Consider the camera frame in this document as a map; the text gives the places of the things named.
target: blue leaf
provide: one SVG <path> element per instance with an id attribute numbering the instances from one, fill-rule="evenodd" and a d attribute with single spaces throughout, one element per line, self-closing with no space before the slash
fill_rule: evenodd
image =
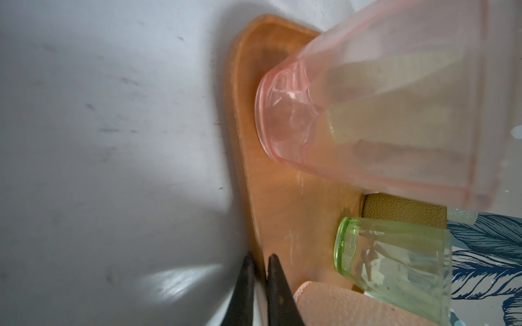
<path id="1" fill-rule="evenodd" d="M 522 263 L 522 223 L 502 215 L 479 215 L 474 225 L 448 223 L 469 249 Z"/>
<path id="2" fill-rule="evenodd" d="M 522 326 L 522 293 L 504 301 L 502 310 L 506 326 Z"/>
<path id="3" fill-rule="evenodd" d="M 521 276 L 522 264 L 470 250 L 454 251 L 452 299 L 477 300 L 519 293 Z"/>

